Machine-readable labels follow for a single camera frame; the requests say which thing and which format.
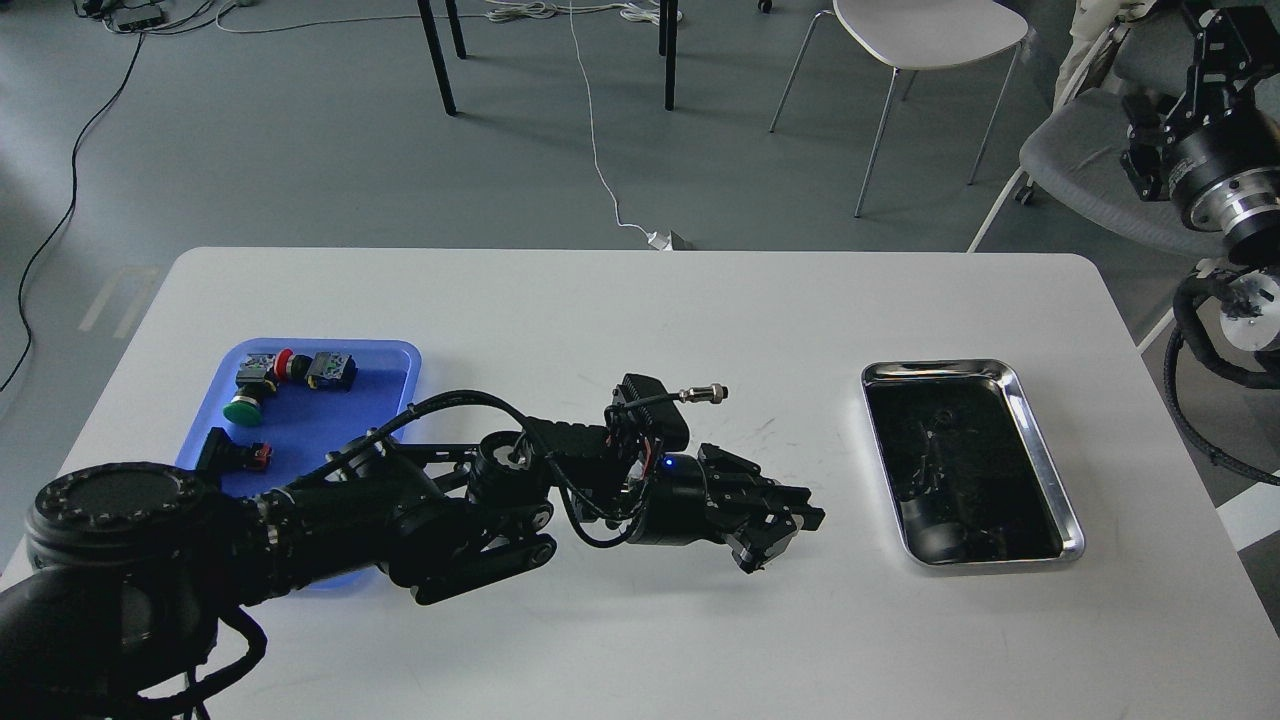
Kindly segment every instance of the stainless steel tray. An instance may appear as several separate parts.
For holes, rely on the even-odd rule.
[[[902,546],[922,564],[1075,560],[1084,533],[1014,370],[877,363],[863,393]]]

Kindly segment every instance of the black chair leg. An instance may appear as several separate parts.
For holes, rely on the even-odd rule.
[[[678,0],[663,0],[667,5],[667,28],[663,37],[667,38],[667,101],[664,108],[671,110],[676,105],[676,26],[680,13]]]
[[[453,50],[458,59],[467,59],[467,44],[462,41],[462,23],[458,22],[457,0],[444,0],[444,9],[449,14],[449,31],[453,32]]]
[[[658,54],[667,55],[667,0],[658,0]]]
[[[426,31],[426,46],[431,51],[431,65],[435,67],[435,82],[440,86],[440,100],[444,102],[447,115],[457,115],[458,109],[453,104],[453,88],[449,87],[449,73],[444,68],[444,53],[440,51],[440,36],[435,32],[435,18],[431,15],[431,0],[417,0],[417,12],[422,15],[422,29]]]

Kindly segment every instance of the white cable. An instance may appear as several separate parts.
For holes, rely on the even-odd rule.
[[[513,3],[513,1],[509,1],[509,0],[485,0],[485,3],[489,3],[490,5],[499,5],[499,8],[494,9],[494,10],[489,10],[486,13],[467,13],[467,14],[460,14],[458,17],[460,18],[488,18],[489,22],[506,23],[506,22],[521,19],[521,18],[547,19],[547,18],[554,18],[556,15],[572,15],[572,14],[577,14],[577,13],[600,13],[600,12],[604,12],[604,10],[618,10],[618,15],[621,15],[623,19],[630,20],[630,22],[635,22],[635,23],[648,22],[648,23],[653,23],[653,24],[658,24],[658,22],[659,22],[659,15],[658,15],[658,10],[657,9],[645,9],[645,8],[641,8],[640,5],[637,5],[636,3],[611,3],[608,5],[590,5],[590,6],[582,6],[582,8],[573,8],[572,3],[566,6],[566,5],[557,5],[554,3],[544,3],[544,1],[536,1],[536,0],[531,1],[531,3]],[[298,23],[298,24],[284,26],[284,27],[261,28],[261,29],[237,29],[237,28],[229,28],[229,27],[224,26],[223,22],[221,22],[223,15],[227,14],[227,10],[229,10],[236,4],[237,4],[237,0],[227,0],[227,3],[223,4],[221,8],[219,8],[218,15],[214,19],[214,24],[218,27],[218,29],[220,29],[223,32],[236,33],[236,35],[265,35],[265,33],[269,33],[269,32],[284,32],[284,31],[289,31],[289,29],[301,29],[301,28],[316,27],[316,26],[329,26],[329,24],[340,24],[340,23],[364,23],[364,22],[372,22],[372,20],[408,20],[408,19],[419,19],[419,18],[421,18],[420,14],[419,15],[376,15],[376,17],[367,17],[367,18],[343,18],[343,19],[337,19],[337,20],[314,20],[314,22],[307,22],[307,23]],[[649,4],[654,5],[654,6],[658,5],[657,0],[649,0]],[[447,17],[448,15],[435,15],[435,19],[445,19]],[[685,17],[684,12],[681,12],[681,10],[676,12],[676,22],[680,22],[684,17]]]
[[[595,104],[591,101],[591,78],[586,77],[586,65],[582,64],[582,49],[577,44],[577,28],[573,27],[573,0],[568,4],[568,32],[573,36],[573,54],[577,56],[577,67],[582,70],[582,82],[586,85],[586,117],[591,127],[591,161],[595,164],[595,174],[600,178],[600,184],[608,191],[609,197],[613,200],[613,222],[617,223],[620,228],[635,228],[645,234],[645,238],[655,237],[655,233],[650,233],[643,227],[635,223],[623,223],[622,211],[618,208],[618,196],[613,193],[613,188],[609,187],[609,182],[604,179],[604,170],[600,169],[600,154],[595,146]]]
[[[653,5],[653,8],[641,8],[636,3],[609,3],[607,5],[575,6],[572,3],[568,5],[557,5],[543,0],[532,0],[529,3],[516,3],[512,0],[485,0],[485,3],[489,3],[490,5],[498,5],[497,10],[489,10],[485,13],[485,17],[495,23],[506,23],[522,18],[548,19],[554,18],[556,15],[585,15],[588,13],[618,10],[618,15],[625,20],[659,24],[658,1],[648,1],[649,5]],[[685,13],[682,10],[676,12],[676,22],[680,22],[684,17]]]

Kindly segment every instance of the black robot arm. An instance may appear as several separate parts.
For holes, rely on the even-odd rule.
[[[422,605],[540,568],[556,552],[541,532],[552,487],[594,546],[708,539],[728,544],[744,571],[758,570],[799,530],[817,529],[823,511],[806,488],[781,486],[714,446],[677,454],[689,428],[675,402],[726,396],[721,386],[668,393],[628,374],[604,424],[584,425],[448,392],[251,498],[221,492],[225,454],[214,451],[196,470],[124,462],[58,478],[28,512],[36,573],[0,593],[0,707],[51,720],[202,712],[265,653],[266,637],[242,606],[371,565]],[[500,409],[518,429],[476,445],[392,437],[460,405]],[[210,442],[225,436],[215,430]],[[429,474],[435,465],[448,469]],[[616,534],[588,534],[596,521]],[[248,651],[193,682],[219,621],[244,635]],[[175,696],[138,694],[184,673],[189,687]]]
[[[1124,99],[1121,164],[1142,200],[1172,200],[1190,229],[1221,232],[1238,265],[1280,263],[1280,126],[1254,87],[1280,72],[1280,33],[1262,6],[1181,0],[1192,49],[1178,99]]]

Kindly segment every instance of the white table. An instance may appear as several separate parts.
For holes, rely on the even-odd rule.
[[[251,609],[268,657],[209,703],[218,720],[1280,715],[1280,641],[1079,258],[195,250],[65,469],[172,461],[219,359],[260,336],[404,340],[421,396],[474,387],[575,421],[626,372],[722,382],[727,404],[684,409],[694,442],[812,487],[828,516],[750,577],[709,543],[593,550],[558,512],[549,565],[438,606],[376,573],[269,601]],[[1079,561],[943,577],[906,559],[859,374],[959,357],[1018,370]],[[407,439],[507,427],[457,410]],[[239,653],[221,638],[216,660]]]

